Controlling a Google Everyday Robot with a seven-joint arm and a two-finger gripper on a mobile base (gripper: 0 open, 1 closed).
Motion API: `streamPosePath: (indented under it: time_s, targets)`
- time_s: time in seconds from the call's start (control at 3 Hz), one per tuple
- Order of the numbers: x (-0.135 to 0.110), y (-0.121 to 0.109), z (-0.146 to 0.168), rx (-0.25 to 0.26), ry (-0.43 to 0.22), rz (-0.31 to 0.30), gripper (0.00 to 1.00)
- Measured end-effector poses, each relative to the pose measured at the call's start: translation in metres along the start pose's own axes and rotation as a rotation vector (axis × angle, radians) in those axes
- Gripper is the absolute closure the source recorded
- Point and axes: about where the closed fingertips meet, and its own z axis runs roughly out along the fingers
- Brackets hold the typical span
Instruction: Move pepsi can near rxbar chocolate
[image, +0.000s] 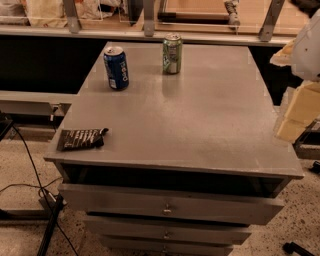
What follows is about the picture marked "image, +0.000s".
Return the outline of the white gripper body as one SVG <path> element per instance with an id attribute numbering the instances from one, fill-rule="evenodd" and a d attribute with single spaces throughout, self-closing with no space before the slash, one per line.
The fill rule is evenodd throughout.
<path id="1" fill-rule="evenodd" d="M 320 9 L 295 39 L 291 54 L 291 70 L 301 79 L 320 81 Z"/>

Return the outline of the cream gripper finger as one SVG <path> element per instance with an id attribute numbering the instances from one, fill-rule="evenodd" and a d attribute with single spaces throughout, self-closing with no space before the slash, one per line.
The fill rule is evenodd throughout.
<path id="1" fill-rule="evenodd" d="M 295 40 L 288 42 L 283 48 L 281 48 L 271 57 L 270 63 L 279 67 L 290 66 L 294 43 Z"/>
<path id="2" fill-rule="evenodd" d="M 303 81 L 289 88 L 290 99 L 283 99 L 282 111 L 274 127 L 275 136 L 294 143 L 320 115 L 320 82 Z"/>

